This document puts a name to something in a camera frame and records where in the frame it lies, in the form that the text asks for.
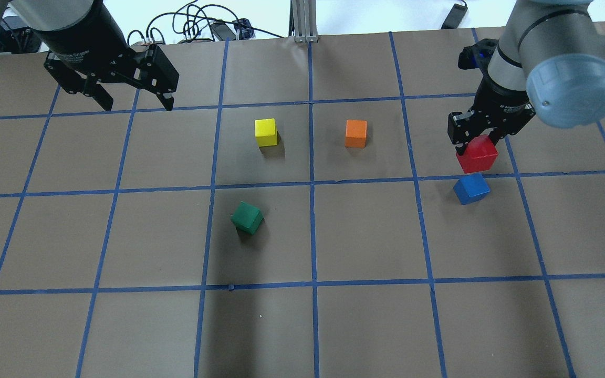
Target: blue cube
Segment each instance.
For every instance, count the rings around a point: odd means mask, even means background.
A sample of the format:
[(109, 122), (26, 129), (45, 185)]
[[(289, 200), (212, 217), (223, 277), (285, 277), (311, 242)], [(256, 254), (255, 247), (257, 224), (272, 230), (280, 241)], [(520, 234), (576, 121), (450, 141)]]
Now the blue cube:
[(480, 172), (462, 177), (454, 184), (454, 192), (461, 204), (469, 204), (485, 198), (490, 190)]

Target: toy block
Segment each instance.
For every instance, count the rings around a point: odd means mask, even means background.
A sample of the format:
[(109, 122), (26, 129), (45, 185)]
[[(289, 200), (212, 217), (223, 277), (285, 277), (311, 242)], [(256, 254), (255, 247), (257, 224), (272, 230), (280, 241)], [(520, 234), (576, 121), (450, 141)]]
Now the toy block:
[(241, 202), (230, 220), (237, 229), (253, 235), (263, 221), (263, 213), (256, 206)]
[(277, 145), (277, 125), (274, 118), (256, 120), (256, 142), (260, 148)]
[(469, 204), (485, 198), (489, 192), (489, 185), (481, 173), (462, 177), (454, 184), (454, 192), (461, 204)]
[(473, 138), (466, 146), (463, 155), (456, 154), (459, 165), (464, 174), (472, 174), (489, 170), (496, 161), (499, 151), (487, 135), (480, 135)]
[(345, 131), (346, 148), (364, 148), (368, 139), (368, 122), (364, 120), (347, 120)]

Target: white background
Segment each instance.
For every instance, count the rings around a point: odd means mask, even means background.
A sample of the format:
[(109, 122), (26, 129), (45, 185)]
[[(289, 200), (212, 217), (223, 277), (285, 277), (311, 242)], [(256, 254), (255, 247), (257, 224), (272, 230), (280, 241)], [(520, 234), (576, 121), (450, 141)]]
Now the white background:
[[(466, 0), (468, 12), (459, 28), (504, 26), (515, 0)], [(174, 12), (187, 0), (104, 0), (118, 26), (127, 35), (132, 29), (144, 31), (151, 19), (164, 12)], [(288, 0), (199, 0), (196, 5), (224, 5), (238, 17), (248, 18), (255, 28), (285, 36), (288, 32)], [(404, 30), (440, 29), (455, 0), (317, 0), (319, 34), (362, 34)], [(231, 21), (225, 10), (209, 8), (208, 17)], [(605, 21), (605, 0), (590, 5), (593, 21)], [(177, 43), (182, 36), (171, 31), (171, 16), (162, 17), (153, 26), (160, 29), (167, 43)], [(178, 17), (177, 29), (182, 28)], [(256, 32), (256, 38), (271, 38)]]

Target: metal post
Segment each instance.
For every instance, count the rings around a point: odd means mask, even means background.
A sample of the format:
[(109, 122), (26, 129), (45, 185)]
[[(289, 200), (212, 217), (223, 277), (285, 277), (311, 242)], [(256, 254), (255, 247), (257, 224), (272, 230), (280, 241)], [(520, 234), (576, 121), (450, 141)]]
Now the metal post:
[(298, 43), (317, 41), (317, 0), (291, 0), (293, 7), (293, 40)]

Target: red cube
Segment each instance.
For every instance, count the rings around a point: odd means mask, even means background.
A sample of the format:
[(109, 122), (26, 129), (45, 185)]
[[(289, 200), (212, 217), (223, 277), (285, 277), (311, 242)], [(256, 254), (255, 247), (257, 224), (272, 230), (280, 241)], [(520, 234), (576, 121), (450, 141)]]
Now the red cube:
[(464, 174), (473, 174), (489, 170), (496, 161), (499, 151), (487, 135), (473, 138), (463, 155), (456, 154)]

